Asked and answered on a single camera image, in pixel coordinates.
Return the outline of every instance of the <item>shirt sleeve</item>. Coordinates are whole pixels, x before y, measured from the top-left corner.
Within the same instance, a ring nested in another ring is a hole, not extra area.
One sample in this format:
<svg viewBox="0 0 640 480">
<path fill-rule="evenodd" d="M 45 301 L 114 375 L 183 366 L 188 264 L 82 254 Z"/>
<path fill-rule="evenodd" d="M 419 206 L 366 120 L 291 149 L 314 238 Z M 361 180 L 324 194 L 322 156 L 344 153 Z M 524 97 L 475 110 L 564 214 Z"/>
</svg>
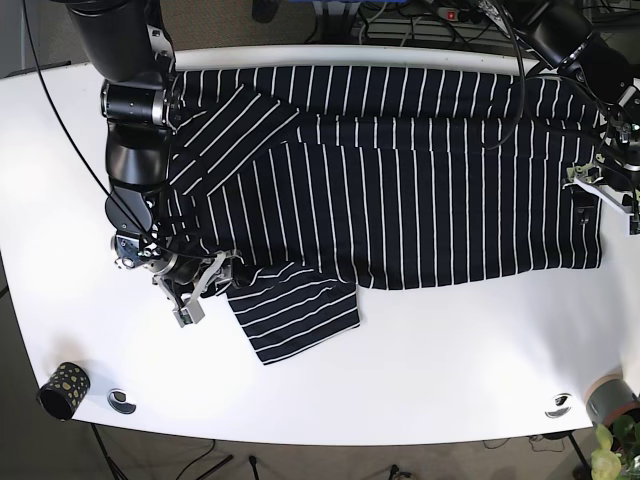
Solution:
<svg viewBox="0 0 640 480">
<path fill-rule="evenodd" d="M 360 325 L 355 285 L 294 262 L 256 270 L 249 286 L 227 296 L 265 365 Z"/>
<path fill-rule="evenodd" d="M 297 108 L 240 86 L 178 127 L 171 186 L 181 195 L 211 195 L 249 160 L 281 143 L 301 117 Z"/>
</svg>

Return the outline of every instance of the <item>white table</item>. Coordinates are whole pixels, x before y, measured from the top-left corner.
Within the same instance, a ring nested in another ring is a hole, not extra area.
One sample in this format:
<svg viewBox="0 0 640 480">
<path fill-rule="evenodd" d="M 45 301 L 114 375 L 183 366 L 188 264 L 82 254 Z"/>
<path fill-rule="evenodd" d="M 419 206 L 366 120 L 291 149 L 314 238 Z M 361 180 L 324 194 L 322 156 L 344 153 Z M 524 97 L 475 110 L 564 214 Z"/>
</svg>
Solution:
<svg viewBox="0 0 640 480">
<path fill-rule="evenodd" d="M 374 64 L 515 73 L 510 58 L 383 47 L 251 47 L 179 54 L 183 69 Z M 107 182 L 102 78 L 47 71 L 71 134 Z M 104 197 L 45 101 L 37 77 L 0 81 L 0 249 L 34 373 L 84 366 L 76 417 L 228 440 L 323 445 L 469 441 L 586 427 L 580 397 L 621 362 L 640 386 L 640 238 L 603 211 L 605 259 L 406 292 L 361 289 L 362 327 L 264 367 L 225 298 L 180 330 L 148 272 L 113 265 Z M 135 414 L 111 410 L 122 388 Z M 554 395 L 574 395 L 564 417 Z"/>
</svg>

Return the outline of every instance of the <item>striped shirt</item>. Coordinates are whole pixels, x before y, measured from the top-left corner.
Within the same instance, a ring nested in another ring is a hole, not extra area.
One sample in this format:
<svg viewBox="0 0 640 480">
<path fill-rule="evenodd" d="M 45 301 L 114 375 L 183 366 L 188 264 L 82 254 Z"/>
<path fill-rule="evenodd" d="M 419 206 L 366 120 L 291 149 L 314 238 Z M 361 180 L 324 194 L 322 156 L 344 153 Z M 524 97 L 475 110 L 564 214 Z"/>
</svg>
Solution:
<svg viewBox="0 0 640 480">
<path fill-rule="evenodd" d="M 515 115 L 513 81 L 383 67 L 184 72 L 165 228 L 193 252 L 242 252 L 246 278 L 227 296 L 265 364 L 357 327 L 357 285 L 595 268 L 599 221 L 574 221 L 561 188 L 593 147 L 530 120 L 502 147 L 482 146 Z M 551 125 L 597 118 L 556 81 L 527 82 L 527 101 Z"/>
</svg>

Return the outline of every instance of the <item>metal grommet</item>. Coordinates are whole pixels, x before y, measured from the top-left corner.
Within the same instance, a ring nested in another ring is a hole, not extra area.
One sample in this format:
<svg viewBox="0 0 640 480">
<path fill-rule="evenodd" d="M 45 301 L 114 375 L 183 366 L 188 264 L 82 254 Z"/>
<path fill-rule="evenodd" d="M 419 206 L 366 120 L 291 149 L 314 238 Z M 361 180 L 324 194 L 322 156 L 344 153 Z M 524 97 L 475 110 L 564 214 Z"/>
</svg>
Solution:
<svg viewBox="0 0 640 480">
<path fill-rule="evenodd" d="M 131 415 L 136 411 L 136 405 L 127 402 L 127 394 L 119 389 L 113 389 L 107 394 L 107 402 L 116 412 Z"/>
</svg>

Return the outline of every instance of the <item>wire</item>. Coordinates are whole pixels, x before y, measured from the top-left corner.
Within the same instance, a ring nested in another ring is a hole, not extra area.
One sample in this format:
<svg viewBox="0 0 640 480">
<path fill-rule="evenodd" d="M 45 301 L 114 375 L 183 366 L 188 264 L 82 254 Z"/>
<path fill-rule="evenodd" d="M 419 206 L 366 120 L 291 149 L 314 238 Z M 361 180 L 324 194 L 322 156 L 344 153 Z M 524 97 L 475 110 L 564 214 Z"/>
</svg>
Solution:
<svg viewBox="0 0 640 480">
<path fill-rule="evenodd" d="M 402 41 L 400 42 L 400 46 L 404 47 L 405 43 L 407 43 L 407 40 L 409 39 L 410 35 L 413 35 L 413 37 L 415 38 L 415 27 L 416 25 L 418 25 L 418 23 L 420 23 L 420 21 L 422 20 L 422 16 L 420 17 L 416 17 L 415 20 L 410 20 L 409 21 L 409 27 L 410 29 L 407 31 L 407 33 L 404 34 L 404 37 L 402 37 Z"/>
<path fill-rule="evenodd" d="M 204 457 L 206 457 L 207 455 L 209 455 L 211 452 L 213 452 L 213 449 L 216 448 L 216 441 L 214 440 L 213 443 L 211 444 L 211 447 L 209 448 L 209 450 L 207 450 L 206 452 L 204 452 L 202 455 L 200 455 L 198 458 L 196 458 L 195 460 L 192 460 L 190 463 L 187 464 L 186 467 L 184 467 L 182 469 L 182 471 L 178 474 L 178 476 L 176 477 L 176 480 L 180 480 L 180 477 L 184 474 L 184 472 L 187 471 L 187 469 L 189 467 L 191 467 L 193 464 L 195 464 L 196 462 L 199 462 L 200 460 L 202 460 Z"/>
<path fill-rule="evenodd" d="M 309 35 L 307 37 L 307 39 L 304 41 L 304 43 L 311 43 L 311 40 L 313 40 L 313 37 L 315 37 L 316 33 L 318 33 L 319 25 L 320 25 L 320 22 L 318 21 L 318 16 L 316 15 L 315 25 L 313 27 L 313 32 L 311 32 L 311 35 Z"/>
<path fill-rule="evenodd" d="M 107 198 L 110 198 L 111 195 L 110 195 L 109 191 L 102 184 L 102 182 L 100 181 L 100 179 L 98 178 L 96 173 L 93 171 L 93 169 L 91 168 L 91 166 L 89 165 L 87 160 L 84 158 L 84 155 L 82 155 L 82 152 L 80 152 L 80 149 L 78 148 L 78 146 L 74 142 L 73 138 L 71 137 L 71 134 L 69 133 L 69 130 L 67 130 L 67 127 L 66 127 L 64 121 L 62 120 L 62 118 L 60 117 L 60 114 L 58 113 L 58 109 L 56 108 L 55 104 L 53 103 L 53 100 L 51 99 L 51 95 L 49 94 L 49 89 L 47 88 L 47 84 L 45 83 L 44 78 L 42 77 L 42 69 L 40 67 L 40 62 L 38 61 L 38 56 L 36 54 L 35 45 L 33 43 L 33 36 L 31 35 L 31 26 L 29 24 L 29 16 L 27 15 L 26 0 L 22 0 L 22 10 L 23 10 L 23 14 L 24 14 L 25 26 L 27 27 L 27 36 L 29 37 L 29 44 L 31 46 L 31 52 L 33 53 L 33 60 L 34 60 L 34 63 L 36 64 L 36 73 L 38 74 L 38 78 L 40 79 L 40 84 L 42 85 L 42 90 L 44 91 L 44 94 L 46 95 L 47 100 L 49 102 L 49 105 L 51 106 L 51 110 L 53 110 L 53 113 L 55 114 L 56 119 L 58 120 L 58 123 L 60 124 L 60 127 L 62 128 L 62 130 L 64 131 L 64 133 L 65 133 L 65 135 L 67 137 L 67 139 L 69 140 L 69 143 L 71 144 L 71 146 L 73 147 L 75 152 L 78 154 L 78 157 L 82 161 L 82 163 L 85 166 L 85 168 L 91 174 L 91 177 L 93 178 L 93 180 L 98 184 L 98 186 L 100 187 L 102 192 L 107 196 Z M 118 207 L 118 210 L 120 210 L 120 212 L 133 225 L 135 225 L 136 228 L 138 228 L 138 230 L 140 231 L 140 234 L 143 236 L 143 238 L 145 240 L 147 240 L 149 243 L 156 243 L 158 239 L 153 238 L 153 236 L 148 231 L 145 231 L 145 229 L 142 227 L 142 222 L 140 222 L 140 220 L 131 211 L 129 206 L 122 200 L 122 198 L 117 194 L 117 192 L 114 191 L 113 192 L 113 196 L 118 200 L 118 201 L 114 201 L 114 204 L 116 205 L 116 207 Z M 127 213 L 125 211 L 125 209 L 123 209 L 123 207 L 120 204 L 124 205 L 126 207 L 126 210 L 129 211 L 129 213 Z M 183 257 L 186 257 L 186 258 L 193 258 L 193 259 L 197 259 L 197 260 L 205 260 L 205 259 L 213 259 L 213 258 L 215 258 L 215 255 L 212 255 L 212 256 L 189 255 L 189 254 L 186 254 L 186 253 L 177 252 L 177 251 L 175 251 L 175 250 L 173 250 L 171 248 L 163 247 L 163 246 L 160 246 L 160 245 L 158 245 L 158 248 L 160 250 L 164 250 L 164 251 L 166 251 L 168 253 L 171 253 L 171 254 L 174 254 L 174 255 L 180 255 L 180 256 L 183 256 Z"/>
<path fill-rule="evenodd" d="M 507 438 L 504 442 L 502 442 L 502 443 L 501 443 L 501 444 L 499 444 L 499 445 L 496 445 L 495 447 L 489 447 L 489 446 L 487 446 L 487 441 L 486 441 L 486 440 L 483 440 L 483 441 L 482 441 L 482 445 L 484 445 L 484 448 L 486 448 L 487 450 L 497 450 L 497 449 L 499 449 L 499 448 L 504 447 L 504 446 L 507 444 L 507 442 L 508 442 L 509 440 L 511 440 L 511 439 L 510 439 L 510 438 Z"/>
<path fill-rule="evenodd" d="M 516 34 L 513 31 L 511 22 L 509 21 L 509 18 L 507 17 L 507 14 L 505 13 L 504 8 L 502 8 L 502 5 L 500 4 L 499 0 L 493 0 L 491 3 L 498 11 L 498 15 L 500 15 L 500 18 L 502 19 L 502 22 L 504 23 L 507 29 L 507 33 L 509 34 L 509 38 L 511 39 L 511 43 L 513 44 L 513 48 L 515 50 L 516 60 L 518 62 L 518 72 L 520 75 L 520 78 L 519 78 L 520 103 L 518 104 L 518 111 L 516 112 L 516 117 L 514 118 L 513 123 L 509 126 L 509 130 L 507 130 L 507 133 L 503 135 L 502 138 L 495 145 L 487 146 L 483 144 L 482 146 L 486 150 L 494 150 L 500 147 L 501 145 L 504 145 L 513 136 L 513 134 L 516 131 L 516 128 L 518 127 L 518 124 L 520 123 L 520 120 L 522 120 L 522 116 L 524 115 L 524 109 L 526 104 L 526 94 L 527 94 L 525 82 L 522 81 L 524 78 L 526 78 L 526 75 L 524 71 L 524 61 L 522 59 L 522 52 L 520 51 L 520 46 L 518 45 L 518 39 L 516 38 Z"/>
<path fill-rule="evenodd" d="M 471 42 L 473 42 L 473 41 L 475 41 L 475 40 L 479 39 L 482 35 L 484 35 L 485 33 L 487 33 L 487 31 L 491 28 L 491 26 L 492 26 L 492 25 L 493 25 L 493 23 L 489 23 L 489 24 L 487 24 L 487 26 L 486 26 L 486 27 L 484 27 L 484 29 L 483 29 L 483 30 L 482 30 L 478 35 L 476 35 L 475 37 L 469 38 L 469 39 L 467 40 L 467 42 L 471 43 Z"/>
<path fill-rule="evenodd" d="M 553 453 L 562 453 L 564 452 L 564 438 L 562 439 L 562 448 L 560 450 L 554 450 L 552 448 L 542 448 L 540 450 L 537 450 L 534 442 L 541 442 L 544 439 L 544 437 L 542 435 L 532 435 L 530 437 L 528 437 L 529 440 L 529 445 L 531 445 L 531 451 L 535 452 L 535 453 L 542 453 L 542 452 L 553 452 Z"/>
<path fill-rule="evenodd" d="M 373 25 L 373 23 L 378 18 L 380 18 L 380 15 L 382 15 L 384 13 L 385 9 L 387 8 L 387 5 L 388 5 L 388 3 L 384 2 L 382 4 L 382 7 L 380 8 L 380 11 L 378 13 L 376 13 L 373 17 L 371 17 L 371 19 L 369 20 L 369 23 L 364 23 L 362 25 L 362 27 L 360 28 L 360 33 L 358 33 L 358 44 L 359 45 L 363 45 L 362 36 L 364 35 L 365 29 L 366 29 L 366 32 L 369 33 L 369 28 L 371 27 L 371 25 Z"/>
</svg>

